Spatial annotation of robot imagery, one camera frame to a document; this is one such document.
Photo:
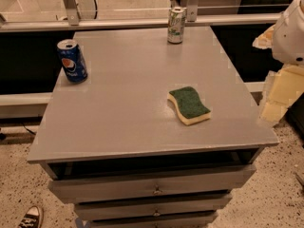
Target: sponge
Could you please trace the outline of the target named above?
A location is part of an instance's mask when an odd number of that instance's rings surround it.
[[[174,104],[180,120],[186,125],[211,118],[211,111],[202,104],[198,92],[193,87],[188,86],[170,91],[168,100]]]

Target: beverage can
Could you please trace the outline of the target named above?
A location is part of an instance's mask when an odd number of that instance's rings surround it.
[[[185,21],[185,8],[174,7],[170,10],[168,22],[168,42],[174,44],[182,42]]]
[[[87,78],[86,62],[75,40],[67,39],[59,42],[57,52],[66,77],[72,83],[80,83]]]

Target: shoe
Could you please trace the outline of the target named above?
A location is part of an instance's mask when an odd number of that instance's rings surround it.
[[[43,218],[43,211],[40,207],[32,206],[22,218],[18,228],[40,228]]]

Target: terrazzo floor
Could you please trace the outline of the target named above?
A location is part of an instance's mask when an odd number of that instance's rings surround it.
[[[25,123],[33,132],[39,123]],[[17,227],[28,208],[44,209],[42,228],[76,228],[71,204],[62,204],[48,191],[49,177],[38,164],[28,164],[34,135],[21,123],[0,124],[0,227]],[[280,144],[266,148],[256,159],[257,171],[218,211],[208,228],[304,227],[304,194],[295,171],[304,174],[303,141],[285,121],[275,127]]]

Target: drawer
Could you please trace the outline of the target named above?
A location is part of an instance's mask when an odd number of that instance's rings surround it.
[[[64,203],[157,197],[241,187],[252,164],[79,180],[55,180],[49,189]]]
[[[195,194],[150,199],[127,199],[75,205],[83,220],[158,217],[177,213],[211,211],[223,208],[230,194]]]
[[[122,218],[106,221],[91,222],[91,227],[96,228],[169,228],[183,226],[204,226],[217,217],[216,212],[190,213],[153,218]]]

